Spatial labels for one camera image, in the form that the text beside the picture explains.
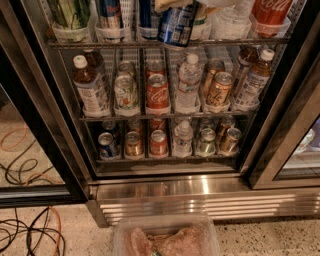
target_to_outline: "clear plastic box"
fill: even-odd
[[[270,36],[276,34],[274,37],[283,37],[291,25],[291,21],[288,19],[288,17],[285,18],[283,24],[281,25],[268,25],[259,23],[252,14],[249,18],[252,23],[251,31],[253,32],[253,37],[256,37],[258,33],[269,34]]]
[[[196,223],[202,224],[208,234],[205,239],[207,241],[202,240],[203,244],[208,246],[208,254],[204,256],[219,256],[217,234],[207,214],[155,215],[122,219],[115,229],[113,256],[132,256],[129,252],[131,244],[128,242],[128,235],[135,228],[141,228],[146,235],[174,235]]]

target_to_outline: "water bottle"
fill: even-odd
[[[202,69],[199,64],[199,57],[191,53],[179,69],[179,83],[176,94],[177,108],[192,108],[195,106],[201,76]]]
[[[192,154],[193,129],[187,120],[183,120],[173,131],[172,155],[183,158]]]

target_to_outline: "silver can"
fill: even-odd
[[[123,60],[118,64],[118,76],[130,74],[134,80],[137,78],[136,67],[133,62],[128,60]]]
[[[214,139],[216,133],[211,128],[205,128],[200,133],[197,141],[196,154],[200,156],[213,155],[216,151]]]
[[[108,158],[119,154],[118,147],[111,133],[101,133],[98,137],[98,142],[100,145],[99,156],[102,160],[108,160]]]
[[[242,137],[242,133],[237,128],[229,128],[226,136],[223,137],[220,150],[225,152],[235,152],[239,141]]]
[[[115,101],[120,109],[134,109],[138,105],[138,89],[129,74],[118,76],[114,86]]]

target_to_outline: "speckled floor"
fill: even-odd
[[[20,208],[20,220],[31,224],[44,209]],[[113,228],[99,229],[85,205],[56,206],[66,239],[66,256],[112,256]],[[0,222],[14,218],[13,209],[0,210]],[[50,215],[49,226],[56,228]],[[215,222],[221,256],[319,256],[320,216],[231,220]],[[0,230],[0,240],[5,236]],[[54,245],[43,239],[36,256],[52,255]],[[18,235],[1,256],[27,255],[26,236]]]

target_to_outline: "soda can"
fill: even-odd
[[[129,74],[120,75],[115,80],[115,101],[120,109],[134,109],[138,105],[137,84]]]
[[[218,72],[224,72],[225,65],[222,60],[219,59],[210,59],[203,67],[203,75],[202,75],[202,91],[203,96],[206,98],[209,88],[214,81],[214,76]]]
[[[140,156],[144,152],[142,138],[137,132],[128,132],[125,139],[125,153],[127,156]]]
[[[164,118],[149,119],[149,125],[151,132],[154,132],[155,130],[166,131],[166,119]]]
[[[143,138],[143,126],[140,119],[130,119],[127,126],[130,132],[137,132]]]
[[[169,105],[169,91],[167,78],[161,74],[154,74],[147,82],[147,107],[162,109]]]
[[[48,0],[56,24],[61,29],[85,28],[90,18],[90,1]]]
[[[227,72],[215,74],[210,85],[206,103],[210,106],[224,106],[233,85],[233,77]]]
[[[116,141],[117,145],[120,145],[121,133],[119,125],[116,121],[104,121],[102,122],[102,128],[113,136],[113,139]]]
[[[150,138],[150,154],[165,155],[168,152],[167,135],[164,131],[155,130]]]
[[[205,128],[201,131],[197,146],[196,155],[199,156],[209,156],[213,155],[216,151],[214,145],[214,139],[216,138],[216,133],[211,128]]]
[[[169,8],[162,13],[158,32],[158,41],[168,48],[181,49],[187,47],[192,32],[199,3]]]
[[[242,137],[242,133],[237,128],[229,128],[226,135],[222,138],[220,143],[220,150],[225,152],[236,151],[239,140]]]
[[[216,142],[218,145],[220,144],[222,138],[227,133],[227,130],[229,128],[234,127],[235,124],[236,124],[236,120],[231,115],[225,115],[220,118],[219,123],[217,125],[217,129],[216,129],[216,134],[217,134]]]
[[[161,74],[165,76],[166,68],[163,61],[161,60],[149,60],[146,65],[145,72],[146,72],[146,80],[148,81],[148,78],[154,74]]]
[[[102,28],[123,28],[120,0],[99,0],[99,11]]]
[[[155,11],[155,0],[139,0],[140,27],[158,29],[161,14]],[[156,40],[157,35],[148,33],[150,30],[141,31],[141,36],[145,39]]]
[[[130,74],[134,80],[137,78],[136,67],[133,62],[123,60],[118,64],[118,76]]]
[[[108,158],[119,154],[118,147],[111,133],[101,133],[98,137],[98,142],[100,145],[99,156],[102,160],[108,160]]]

